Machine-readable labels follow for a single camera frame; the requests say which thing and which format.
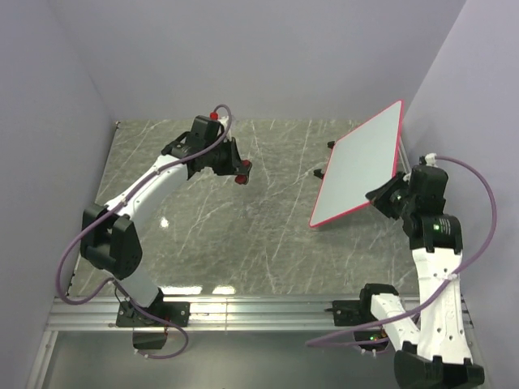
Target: pink border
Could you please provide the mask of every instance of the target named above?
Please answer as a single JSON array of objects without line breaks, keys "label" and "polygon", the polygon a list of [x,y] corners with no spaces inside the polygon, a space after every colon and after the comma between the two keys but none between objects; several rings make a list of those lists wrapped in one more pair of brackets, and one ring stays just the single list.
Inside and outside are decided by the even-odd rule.
[{"label": "pink border", "polygon": [[[399,122],[398,122],[398,132],[397,132],[397,144],[395,145],[395,160],[393,162],[393,167],[392,167],[392,175],[394,176],[396,173],[397,173],[397,165],[398,165],[398,144],[399,144],[399,141],[400,141],[400,136],[401,136],[401,131],[402,131],[402,121],[404,119],[404,101],[403,100],[397,100],[395,101],[394,103],[392,103],[389,107],[387,107],[386,109],[389,109],[391,108],[392,106],[394,106],[396,103],[398,103],[400,101],[401,103],[401,107],[400,107],[400,119],[399,119]],[[380,111],[379,113],[377,113],[373,118],[376,118],[377,116],[379,116],[383,111],[385,111],[386,109],[383,109],[382,111]],[[358,130],[359,128],[361,128],[362,126],[364,126],[364,124],[366,124],[367,122],[369,122],[371,119],[373,118],[370,118],[369,120],[366,120],[363,124],[361,124],[359,127],[355,128],[354,130],[352,130],[351,132],[349,132],[348,134],[344,135],[342,138],[338,139],[336,141],[339,142],[341,140],[343,140],[346,136],[348,136],[349,134],[351,134],[352,132],[354,132],[355,130]],[[330,163],[330,160],[332,160],[332,156],[333,156],[333,150],[335,150],[335,148],[332,149],[332,153],[330,154],[330,158],[328,159],[328,163],[326,164],[326,170],[328,170],[328,164]],[[314,217],[314,212],[315,212],[315,207],[317,206],[317,203],[319,202],[319,196],[321,194],[321,190],[323,189],[323,184],[324,184],[324,180],[326,179],[326,170],[324,171],[324,178],[323,178],[323,182],[321,182],[321,187],[319,188],[319,193],[317,194],[317,200],[315,201],[315,204],[314,204],[314,209],[312,210],[311,212],[311,217],[310,217],[310,220],[308,221],[308,226],[311,228],[311,229],[314,229],[315,227],[319,227],[320,225],[323,225],[323,224],[326,224],[326,223],[329,223],[330,221],[334,221],[340,217],[343,217],[345,215],[349,215],[350,213],[352,212],[355,212],[359,209],[362,209],[368,205],[370,205],[370,202],[369,201],[366,201],[365,203],[359,205],[358,207],[355,207],[355,208],[352,208],[346,212],[342,212],[340,213],[339,215],[336,215],[336,216],[333,216],[333,217],[330,217],[329,219],[327,220],[323,220],[317,224],[311,224],[311,219],[312,217]]]}]

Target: marble table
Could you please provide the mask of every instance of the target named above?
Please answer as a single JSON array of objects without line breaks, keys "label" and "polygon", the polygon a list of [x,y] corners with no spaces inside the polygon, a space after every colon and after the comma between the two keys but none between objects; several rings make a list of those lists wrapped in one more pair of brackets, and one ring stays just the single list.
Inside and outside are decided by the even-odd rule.
[{"label": "marble table", "polygon": [[[105,167],[98,203],[123,192],[192,119],[122,122]],[[169,195],[144,228],[143,261],[166,293],[358,293],[366,282],[418,294],[401,222],[363,208],[320,229],[308,221],[324,168],[326,143],[353,130],[346,120],[239,120],[232,136],[251,180],[205,171]],[[73,296],[105,275],[80,259]],[[101,295],[110,295],[105,288]]]}]

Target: marble tabletop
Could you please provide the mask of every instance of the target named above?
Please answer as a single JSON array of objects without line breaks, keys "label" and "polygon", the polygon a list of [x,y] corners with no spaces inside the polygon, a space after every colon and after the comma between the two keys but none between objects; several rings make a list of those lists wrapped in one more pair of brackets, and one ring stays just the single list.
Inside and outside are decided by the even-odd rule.
[{"label": "marble tabletop", "polygon": [[[120,123],[97,202],[122,193],[191,123]],[[418,294],[400,221],[365,207],[319,229],[308,227],[320,188],[313,170],[326,165],[326,143],[357,125],[238,120],[232,136],[242,158],[253,163],[249,184],[206,169],[166,197],[140,237],[150,276],[166,293],[358,293],[366,282],[378,282]],[[104,278],[80,259],[70,293],[87,295]]]}]

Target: cable connector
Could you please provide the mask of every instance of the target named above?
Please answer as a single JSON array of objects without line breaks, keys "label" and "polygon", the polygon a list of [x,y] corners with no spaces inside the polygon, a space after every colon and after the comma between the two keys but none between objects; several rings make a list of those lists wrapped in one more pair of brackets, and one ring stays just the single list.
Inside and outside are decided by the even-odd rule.
[{"label": "cable connector", "polygon": [[425,156],[425,164],[427,166],[437,167],[436,165],[436,153],[432,152]]}]

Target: cable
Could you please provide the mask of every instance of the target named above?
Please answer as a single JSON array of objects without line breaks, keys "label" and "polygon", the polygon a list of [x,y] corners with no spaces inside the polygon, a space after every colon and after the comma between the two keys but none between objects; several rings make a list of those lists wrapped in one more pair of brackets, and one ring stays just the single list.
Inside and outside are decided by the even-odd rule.
[{"label": "cable", "polygon": [[[472,255],[472,257],[470,257],[470,259],[466,260],[464,263],[460,264],[459,267],[454,269],[453,274],[459,274],[462,271],[464,271],[468,266],[470,266],[472,263],[474,263],[476,260],[478,260],[479,257],[481,257],[483,252],[490,245],[491,240],[495,234],[495,228],[497,226],[497,204],[495,203],[495,196],[494,196],[494,193],[492,192],[490,185],[488,184],[488,181],[475,168],[466,164],[465,162],[462,162],[460,160],[457,160],[457,159],[454,159],[454,158],[451,158],[448,156],[436,156],[436,159],[453,162],[454,164],[463,166],[464,168],[468,169],[483,184],[483,186],[487,190],[488,198],[490,199],[491,211],[492,211],[492,221],[491,221],[490,231],[488,232],[487,238],[485,239],[485,242],[481,245],[479,250],[474,255]],[[333,339],[337,338],[338,336],[343,336],[343,335],[349,334],[354,331],[361,331],[361,330],[366,330],[368,328],[383,326],[385,324],[394,323],[394,322],[397,322],[398,320],[402,320],[403,318],[408,318],[408,317],[414,316],[416,314],[419,314],[422,310],[426,309],[430,304],[432,304],[432,302],[445,290],[445,288],[447,288],[447,285],[449,282],[450,282],[450,280],[445,280],[439,286],[439,288],[427,300],[425,300],[424,303],[417,306],[416,308],[413,308],[412,310],[408,310],[404,314],[399,314],[399,315],[393,316],[391,318],[385,318],[385,319],[378,320],[378,321],[371,322],[371,323],[360,324],[358,326],[348,328],[347,330],[336,331],[331,334],[321,336],[319,338],[308,340],[305,343],[305,345],[310,346],[310,347],[321,347],[320,346],[321,344],[329,344],[330,340],[333,340]]]},{"label": "cable", "polygon": [[[223,134],[221,134],[221,136],[213,143],[211,144],[210,146],[206,147],[204,150],[200,151],[200,152],[197,152],[191,156],[187,156],[185,158],[182,158],[180,160],[176,160],[174,162],[171,162],[167,165],[163,165],[161,166],[159,169],[158,169],[158,173],[162,173],[163,171],[167,170],[167,169],[170,169],[176,165],[180,165],[180,164],[185,164],[186,162],[189,162],[190,160],[194,160],[195,158],[198,158],[199,156],[202,156],[208,152],[210,152],[213,148],[215,148],[218,144],[220,144],[221,142],[224,141],[224,139],[227,137],[227,134],[229,133],[229,130],[230,130],[230,127],[231,127],[231,123],[232,123],[232,114],[230,112],[230,108],[228,105],[225,105],[225,104],[219,104],[215,107],[215,109],[213,110],[213,112],[216,112],[218,109],[220,108],[223,108],[227,111],[227,115],[229,117],[229,121],[227,122],[227,126],[223,132]],[[89,295],[89,296],[86,296],[85,298],[83,299],[80,299],[80,300],[72,300],[70,298],[68,298],[68,296],[66,295],[66,293],[64,293],[62,291],[62,285],[61,285],[61,275],[62,275],[62,270],[63,270],[63,265],[65,264],[65,261],[67,259],[67,257],[69,256],[69,254],[72,252],[72,250],[74,249],[75,245],[77,245],[81,239],[83,239],[87,234],[89,234],[92,230],[94,230],[99,224],[103,223],[105,220],[107,220],[108,218],[110,218],[112,215],[114,215],[117,211],[119,211],[121,208],[124,207],[124,203],[131,199],[133,196],[135,196],[135,194],[144,186],[146,185],[146,183],[151,180],[153,177],[155,177],[157,175],[157,172],[152,172],[150,173],[149,175],[145,176],[142,180],[140,180],[132,190],[130,190],[127,194],[126,194],[126,198],[124,200],[121,201],[121,203],[117,204],[114,208],[112,208],[111,210],[107,211],[103,216],[101,216],[99,219],[95,220],[93,223],[91,223],[87,228],[85,228],[83,231],[81,231],[73,240],[72,242],[69,243],[69,245],[66,247],[66,249],[63,251],[63,254],[59,260],[59,265],[58,265],[58,269],[56,271],[56,276],[55,276],[55,279],[54,279],[54,286],[56,288],[56,293],[58,294],[58,297],[63,301],[65,302],[66,304],[69,304],[69,305],[72,305],[72,306],[80,306],[82,304],[85,304],[87,302],[89,302],[90,300],[92,300],[104,287],[105,285],[107,285],[108,283],[114,283],[115,287],[117,289],[119,289],[123,294],[125,294],[125,296],[127,298],[130,298],[128,296],[128,293],[126,293],[126,291],[124,290],[124,288],[113,278],[113,277],[108,277],[106,278],[105,280],[103,280],[99,286],[97,286],[97,288],[94,289],[94,291]],[[155,320],[157,321],[158,323],[162,323],[162,324],[165,324],[166,326],[169,326],[169,327],[173,327],[173,328],[176,328],[177,330],[179,330],[183,335],[184,335],[184,338],[186,339],[184,345],[180,348],[180,350],[178,350],[176,353],[173,353],[173,354],[170,354],[170,355],[164,355],[164,356],[149,356],[147,355],[147,357],[151,358],[151,359],[166,359],[166,358],[171,358],[171,357],[176,357],[178,354],[180,354],[181,352],[183,352],[186,347],[187,347],[187,344],[188,344],[188,335],[187,333],[180,327],[180,326],[177,326],[176,324],[174,323],[171,323],[169,321],[166,321],[166,320],[163,320],[161,318],[158,318],[157,316],[154,316],[148,312],[146,312],[144,309],[142,309],[133,299],[130,298],[130,301],[131,301],[131,304],[135,307],[136,310],[138,310],[141,314],[143,314],[144,316],[150,318],[151,320]]]}]

